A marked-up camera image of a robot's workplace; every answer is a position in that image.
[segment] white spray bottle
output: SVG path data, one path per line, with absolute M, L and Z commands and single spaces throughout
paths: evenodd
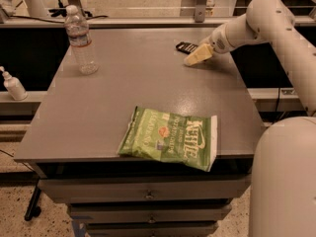
M 0 66 L 0 71 L 2 71 L 5 80 L 3 85 L 14 100 L 24 100 L 28 97 L 27 91 L 18 78 L 11 76 L 2 66 Z

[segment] dark wooden drawer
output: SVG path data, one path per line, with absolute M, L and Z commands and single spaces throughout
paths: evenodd
M 63 203 L 238 198 L 250 175 L 40 180 L 39 188 Z
M 94 224 L 87 225 L 91 237 L 206 237 L 218 227 L 215 222 L 159 224 Z
M 84 223 L 159 223 L 171 221 L 217 221 L 231 210 L 230 204 L 213 200 L 73 204 L 68 213 Z

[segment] table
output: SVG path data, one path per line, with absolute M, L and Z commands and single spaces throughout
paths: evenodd
M 91 31 L 98 72 L 83 76 L 71 49 L 15 156 L 39 188 L 69 206 L 91 236 L 206 236 L 250 185 L 262 121 L 230 56 L 187 67 L 175 50 L 212 29 Z M 183 116 L 218 116 L 209 173 L 180 164 L 119 157 L 136 106 Z

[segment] green chip bag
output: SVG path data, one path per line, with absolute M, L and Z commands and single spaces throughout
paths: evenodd
M 217 149 L 217 116 L 183 117 L 136 107 L 119 155 L 183 163 L 209 171 Z

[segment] green bag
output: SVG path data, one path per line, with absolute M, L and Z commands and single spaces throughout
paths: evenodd
M 184 163 L 209 171 L 217 150 L 217 116 L 183 117 L 136 107 L 119 155 Z

